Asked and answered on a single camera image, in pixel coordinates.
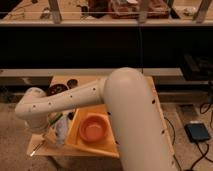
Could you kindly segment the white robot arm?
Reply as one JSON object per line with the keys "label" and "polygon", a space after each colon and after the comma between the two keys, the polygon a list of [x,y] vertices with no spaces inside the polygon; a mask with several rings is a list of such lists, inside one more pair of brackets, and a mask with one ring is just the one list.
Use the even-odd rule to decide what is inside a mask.
{"label": "white robot arm", "polygon": [[52,96],[32,87],[15,114],[33,132],[42,133],[49,113],[98,104],[106,105],[124,171],[177,171],[152,88],[136,69],[116,69],[105,78]]}

